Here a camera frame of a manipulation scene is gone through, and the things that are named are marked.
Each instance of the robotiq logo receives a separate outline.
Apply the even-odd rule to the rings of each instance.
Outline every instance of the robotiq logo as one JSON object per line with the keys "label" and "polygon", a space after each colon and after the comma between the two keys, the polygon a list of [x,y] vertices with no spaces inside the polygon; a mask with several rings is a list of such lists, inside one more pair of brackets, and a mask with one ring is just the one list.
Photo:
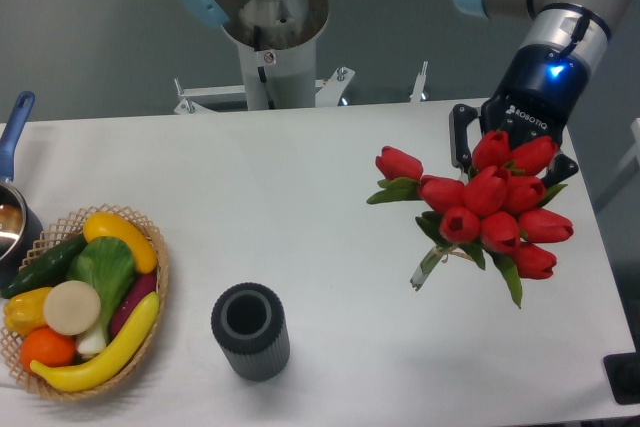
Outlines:
{"label": "robotiq logo", "polygon": [[515,105],[509,107],[509,109],[507,110],[507,114],[517,115],[521,119],[524,119],[527,122],[531,122],[533,125],[540,127],[542,130],[547,130],[548,128],[546,123],[542,122],[540,119],[536,119],[533,115],[529,115],[526,112],[521,111],[520,109],[516,109]]}

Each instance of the eggplant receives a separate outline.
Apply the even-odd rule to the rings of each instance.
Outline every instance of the eggplant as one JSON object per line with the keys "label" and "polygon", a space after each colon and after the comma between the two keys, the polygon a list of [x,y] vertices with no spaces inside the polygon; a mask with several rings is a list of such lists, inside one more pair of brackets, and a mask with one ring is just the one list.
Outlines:
{"label": "eggplant", "polygon": [[116,310],[116,313],[113,314],[113,318],[111,319],[111,325],[109,326],[109,333],[111,334],[111,338],[115,338],[124,326],[125,322],[133,312],[133,309],[136,308],[136,305],[140,303],[142,299],[144,299],[151,292],[156,291],[157,278],[156,273],[152,272],[151,274],[145,274],[138,278],[135,281],[131,290],[122,301],[122,304]]}

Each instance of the saucepan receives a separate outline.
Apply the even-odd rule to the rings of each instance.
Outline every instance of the saucepan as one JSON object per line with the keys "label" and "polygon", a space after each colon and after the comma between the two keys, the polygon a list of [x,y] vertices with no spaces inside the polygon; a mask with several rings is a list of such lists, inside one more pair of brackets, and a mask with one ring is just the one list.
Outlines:
{"label": "saucepan", "polygon": [[0,137],[0,288],[11,283],[42,231],[40,220],[12,185],[16,146],[35,100],[33,92],[18,96]]}

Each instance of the toy orange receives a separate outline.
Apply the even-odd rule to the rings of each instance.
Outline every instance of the toy orange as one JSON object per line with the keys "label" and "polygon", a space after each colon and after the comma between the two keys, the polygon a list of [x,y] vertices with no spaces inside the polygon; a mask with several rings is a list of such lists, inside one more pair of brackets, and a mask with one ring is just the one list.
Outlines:
{"label": "toy orange", "polygon": [[76,353],[73,337],[58,334],[50,327],[34,330],[22,342],[20,363],[31,373],[31,361],[37,360],[49,367],[71,365]]}

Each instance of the wicker basket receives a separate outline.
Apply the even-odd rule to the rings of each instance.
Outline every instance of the wicker basket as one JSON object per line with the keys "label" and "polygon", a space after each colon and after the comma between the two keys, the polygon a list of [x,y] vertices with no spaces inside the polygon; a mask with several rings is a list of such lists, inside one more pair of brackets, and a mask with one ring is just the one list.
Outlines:
{"label": "wicker basket", "polygon": [[162,238],[158,228],[153,225],[153,222],[139,212],[132,210],[130,207],[117,207],[105,204],[101,207],[80,209],[77,212],[70,213],[66,218],[58,219],[55,224],[51,224],[49,226],[49,230],[40,234],[39,240],[36,240],[33,243],[33,248],[27,253],[27,257],[23,260],[21,268],[28,265],[33,261],[33,259],[38,257],[47,249],[58,244],[60,241],[79,234],[85,220],[95,212],[112,212],[124,219],[127,219],[136,226],[136,228],[141,231],[153,245],[158,256],[157,292],[158,297],[160,298],[160,311],[158,312],[158,317],[156,318],[149,335],[147,335],[143,344],[140,346],[140,349],[138,349],[129,363],[125,365],[125,367],[116,374],[115,377],[98,387],[94,387],[93,389],[74,393],[61,392],[54,389],[40,377],[26,372],[19,361],[22,337],[16,333],[9,332],[6,327],[3,326],[0,330],[0,338],[2,341],[1,353],[4,357],[5,364],[9,367],[10,375],[16,380],[17,384],[22,386],[27,392],[37,394],[44,399],[63,402],[82,400],[94,397],[114,388],[122,380],[131,375],[131,373],[140,364],[140,361],[149,349],[149,345],[156,335],[162,312],[164,310],[164,303],[169,283],[169,262],[164,239]]}

